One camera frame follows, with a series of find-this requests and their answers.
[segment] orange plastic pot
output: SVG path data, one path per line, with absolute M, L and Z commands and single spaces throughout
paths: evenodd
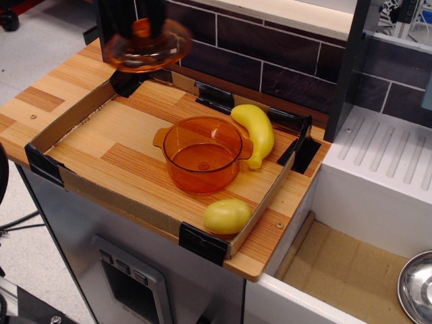
M 239 160 L 252 154 L 252 142 L 228 121 L 193 117 L 161 128 L 153 139 L 167 160 L 168 172 L 182 190 L 212 193 L 238 174 Z

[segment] yellow toy potato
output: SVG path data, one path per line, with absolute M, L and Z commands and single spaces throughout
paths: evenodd
M 224 199 L 211 203 L 204 210 L 204 224 L 210 232 L 236 234 L 250 219 L 252 211 L 239 199 Z

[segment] yellow toy banana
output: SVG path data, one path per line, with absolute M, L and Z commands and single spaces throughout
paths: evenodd
M 263 159 L 275 144 L 275 133 L 267 114 L 255 105 L 238 105 L 231 110 L 231 116 L 249 132 L 254 143 L 252 155 L 248 160 L 249 168 L 259 169 Z

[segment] button panel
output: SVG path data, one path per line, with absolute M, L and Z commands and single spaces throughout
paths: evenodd
M 109 255 L 108 253 L 106 253 L 105 251 L 102 251 L 102 250 L 99 250 L 99 253 L 101 255 L 102 260 L 104 260 L 105 262 L 108 262 L 110 265 L 114 264 L 113 258 L 111 255 Z
M 121 261 L 118 261 L 118 260 L 116 260 L 116 261 L 117 261 L 117 268 L 118 268 L 121 272 L 125 273 L 126 275 L 130 275 L 129 266 L 125 265 L 125 264 L 122 263 Z
M 135 279 L 140 284 L 143 284 L 145 286 L 148 286 L 149 283 L 147 282 L 147 278 L 145 275 L 142 275 L 141 273 L 137 272 L 137 270 L 134 270 Z

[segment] dark brick backsplash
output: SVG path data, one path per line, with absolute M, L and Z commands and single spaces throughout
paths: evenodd
M 335 84 L 281 67 L 265 64 L 262 92 L 311 109 L 329 113 Z
M 322 44 L 319 51 L 317 64 L 318 78 L 336 83 L 339 76 L 339 68 L 342 64 L 344 49 L 328 44 Z
M 357 97 L 356 105 L 380 112 L 383 108 L 389 85 L 390 82 L 387 80 L 363 75 L 358 90 L 365 95 Z
M 168 3 L 167 16 L 187 27 L 194 40 L 216 45 L 216 15 L 214 13 Z
M 346 43 L 190 0 L 167 17 L 194 35 L 183 66 L 329 113 Z
M 259 90 L 261 62 L 206 44 L 194 43 L 182 65 L 223 80 Z
M 315 40 L 218 16 L 218 46 L 313 75 L 319 43 Z
M 423 109 L 423 91 L 392 84 L 383 113 L 432 128 L 432 111 Z
M 374 38 L 355 104 L 432 128 L 432 111 L 421 102 L 432 54 Z
M 432 55 L 373 39 L 364 72 L 424 89 L 432 68 Z

